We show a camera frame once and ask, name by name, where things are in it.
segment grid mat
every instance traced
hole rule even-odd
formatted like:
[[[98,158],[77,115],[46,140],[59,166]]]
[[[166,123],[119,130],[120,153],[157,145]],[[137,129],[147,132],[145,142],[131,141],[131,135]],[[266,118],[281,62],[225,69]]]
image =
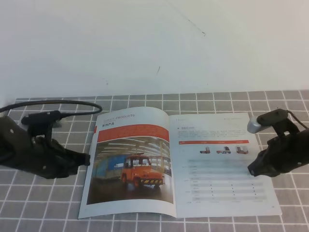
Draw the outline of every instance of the grid mat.
[[[151,106],[174,114],[248,112],[258,116],[277,107],[289,109],[309,126],[309,90],[192,93],[57,98],[95,102],[103,113]],[[17,99],[16,102],[44,100]],[[17,123],[29,114],[48,110],[93,111],[93,107],[41,105],[14,109]],[[66,148],[88,152],[97,115],[71,117],[53,137]],[[260,148],[274,137],[267,129],[256,135]],[[85,167],[65,179],[46,180],[0,166],[0,231],[2,232],[309,232],[309,167],[273,178],[282,216],[173,218],[150,213],[107,215],[77,220]]]

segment black cable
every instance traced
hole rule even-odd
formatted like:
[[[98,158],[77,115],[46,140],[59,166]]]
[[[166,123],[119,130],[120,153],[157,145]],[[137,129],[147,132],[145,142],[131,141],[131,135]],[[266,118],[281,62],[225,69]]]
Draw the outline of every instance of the black cable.
[[[302,125],[305,129],[308,129],[308,127],[302,123],[293,113],[292,111],[287,110],[287,112],[296,120],[296,122],[298,122],[300,125]]]
[[[69,117],[69,116],[79,116],[79,115],[94,115],[97,113],[100,113],[102,111],[102,107],[98,104],[92,103],[92,102],[85,102],[85,101],[74,101],[74,100],[43,100],[43,101],[24,101],[21,103],[15,103],[12,105],[5,106],[3,108],[0,108],[0,113],[12,110],[18,107],[22,106],[28,106],[28,105],[43,105],[43,104],[77,104],[77,105],[88,105],[98,108],[96,111],[90,111],[90,112],[80,112],[80,113],[61,113],[62,118]]]

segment truck image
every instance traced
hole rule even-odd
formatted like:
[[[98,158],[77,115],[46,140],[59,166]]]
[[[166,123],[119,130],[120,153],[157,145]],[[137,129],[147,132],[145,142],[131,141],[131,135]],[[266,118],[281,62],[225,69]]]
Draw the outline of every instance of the truck image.
[[[209,146],[205,148],[205,151],[199,151],[201,154],[209,154],[211,150],[209,149]]]
[[[225,146],[224,149],[222,151],[217,151],[217,154],[219,153],[223,153],[223,154],[231,154],[230,148],[228,146]]]
[[[160,189],[163,183],[163,175],[151,168],[149,158],[145,155],[131,155],[125,159],[120,176],[124,184],[132,183],[136,189],[143,185],[154,185]]]
[[[248,154],[248,148],[246,146],[236,146],[236,152],[238,154]]]

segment white wall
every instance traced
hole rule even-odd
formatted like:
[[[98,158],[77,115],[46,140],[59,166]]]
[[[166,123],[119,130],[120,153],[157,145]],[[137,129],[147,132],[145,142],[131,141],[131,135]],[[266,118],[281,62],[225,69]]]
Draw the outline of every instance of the white wall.
[[[1,0],[0,93],[309,88],[308,10],[307,0]]]

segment open booklet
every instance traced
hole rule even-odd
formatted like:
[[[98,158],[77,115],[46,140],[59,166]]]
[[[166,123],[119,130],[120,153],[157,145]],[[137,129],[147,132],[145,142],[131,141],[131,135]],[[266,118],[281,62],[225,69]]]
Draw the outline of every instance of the open booklet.
[[[173,115],[136,107],[98,116],[79,218],[151,212],[178,218],[280,215],[247,113]]]

